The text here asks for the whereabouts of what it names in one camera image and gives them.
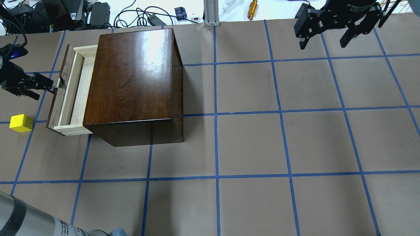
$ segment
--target wooden box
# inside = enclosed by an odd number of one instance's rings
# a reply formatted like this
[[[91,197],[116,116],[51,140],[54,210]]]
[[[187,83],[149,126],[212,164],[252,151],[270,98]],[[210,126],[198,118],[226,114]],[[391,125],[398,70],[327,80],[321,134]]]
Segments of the wooden box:
[[[172,29],[105,34],[97,46],[69,46],[47,127],[94,133],[115,147],[182,142],[182,73]]]

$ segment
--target box top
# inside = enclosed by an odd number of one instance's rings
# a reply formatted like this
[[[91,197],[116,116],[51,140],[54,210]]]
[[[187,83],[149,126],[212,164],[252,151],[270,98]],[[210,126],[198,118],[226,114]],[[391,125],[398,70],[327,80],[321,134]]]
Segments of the box top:
[[[84,126],[171,118],[172,29],[101,35]]]

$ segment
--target grid floor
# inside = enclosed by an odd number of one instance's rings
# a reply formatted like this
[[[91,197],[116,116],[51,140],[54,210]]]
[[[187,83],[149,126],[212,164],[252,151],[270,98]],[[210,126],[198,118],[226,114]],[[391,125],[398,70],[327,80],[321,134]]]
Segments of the grid floor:
[[[303,51],[294,21],[173,26],[180,144],[59,136],[45,128],[51,94],[1,92],[0,190],[130,235],[420,234],[419,18],[395,14],[346,49],[342,30],[326,31]],[[160,27],[33,34],[14,62],[57,79],[67,44],[149,29]],[[20,113],[35,117],[31,132],[8,128]]]

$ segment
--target yellow block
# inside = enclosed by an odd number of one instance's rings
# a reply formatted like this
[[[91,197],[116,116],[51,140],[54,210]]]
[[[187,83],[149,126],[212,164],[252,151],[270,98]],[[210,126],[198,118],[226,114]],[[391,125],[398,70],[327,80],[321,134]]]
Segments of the yellow block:
[[[12,118],[10,119],[9,128],[18,131],[19,133],[22,133],[26,131],[31,131],[33,125],[34,120],[31,117],[25,114],[20,114],[12,116]]]

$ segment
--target yellow screwdriver handle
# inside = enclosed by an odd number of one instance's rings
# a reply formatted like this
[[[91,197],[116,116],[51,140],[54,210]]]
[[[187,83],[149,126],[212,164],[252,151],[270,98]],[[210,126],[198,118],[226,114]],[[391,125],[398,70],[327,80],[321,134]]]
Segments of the yellow screwdriver handle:
[[[258,0],[253,0],[249,5],[248,20],[252,20],[252,18],[255,16],[255,12],[257,10],[257,1]]]

